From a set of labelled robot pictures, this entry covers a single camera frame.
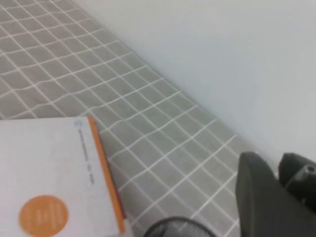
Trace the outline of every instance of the white wall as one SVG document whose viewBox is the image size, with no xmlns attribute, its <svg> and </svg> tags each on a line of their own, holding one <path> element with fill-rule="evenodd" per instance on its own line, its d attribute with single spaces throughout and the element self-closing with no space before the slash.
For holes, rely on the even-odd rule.
<svg viewBox="0 0 316 237">
<path fill-rule="evenodd" d="M 312 1 L 75 1 L 272 158 L 316 160 Z"/>
</svg>

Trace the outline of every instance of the orange book spine edge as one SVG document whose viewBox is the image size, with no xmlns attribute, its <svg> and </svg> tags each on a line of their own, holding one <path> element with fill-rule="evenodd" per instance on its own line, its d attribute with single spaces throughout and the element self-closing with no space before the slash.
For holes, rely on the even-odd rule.
<svg viewBox="0 0 316 237">
<path fill-rule="evenodd" d="M 119 229 L 120 233 L 124 233 L 125 226 L 124 226 L 123 212 L 121 209 L 118 194 L 116 192 L 115 186 L 114 186 L 113 181 L 112 181 L 111 173 L 110 173 L 109 166 L 108 166 L 108 163 L 106 160 L 106 155 L 103 151 L 103 146 L 102 146 L 102 143 L 101 143 L 101 140 L 99 137 L 99 133 L 98 133 L 97 127 L 94 123 L 94 118 L 92 116 L 88 116 L 88 120 L 89 120 L 90 128 L 91 128 L 91 131 L 93 134 L 94 142 L 95 142 L 98 154 L 99 154 L 99 159 L 100 159 L 101 166 L 103 169 L 105 181 L 106 181 L 106 184 L 107 184 L 109 192 L 110 192 L 114 212 L 115 212 L 115 215 L 117 218 L 118 229 Z"/>
</svg>

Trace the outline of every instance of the white book cover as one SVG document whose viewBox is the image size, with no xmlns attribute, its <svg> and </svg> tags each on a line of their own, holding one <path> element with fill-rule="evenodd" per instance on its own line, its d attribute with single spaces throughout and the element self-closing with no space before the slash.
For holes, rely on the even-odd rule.
<svg viewBox="0 0 316 237">
<path fill-rule="evenodd" d="M 0 217 L 4 237 L 125 232 L 92 117 L 0 121 Z"/>
</svg>

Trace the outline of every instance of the gray tiled floor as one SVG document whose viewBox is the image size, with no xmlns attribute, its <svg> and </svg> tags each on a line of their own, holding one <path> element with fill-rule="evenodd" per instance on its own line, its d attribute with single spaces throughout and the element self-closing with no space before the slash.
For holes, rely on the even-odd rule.
<svg viewBox="0 0 316 237">
<path fill-rule="evenodd" d="M 238 237 L 252 150 L 68 0 L 0 0 L 0 119 L 93 115 L 135 236 L 174 215 Z"/>
</svg>

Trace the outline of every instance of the orange circle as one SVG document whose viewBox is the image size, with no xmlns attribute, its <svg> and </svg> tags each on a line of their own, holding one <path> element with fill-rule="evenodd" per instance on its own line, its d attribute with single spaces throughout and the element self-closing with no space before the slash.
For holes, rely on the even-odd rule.
<svg viewBox="0 0 316 237">
<path fill-rule="evenodd" d="M 50 237 L 65 227 L 68 210 L 63 201 L 56 197 L 38 196 L 24 204 L 19 220 L 26 233 L 35 237 Z"/>
</svg>

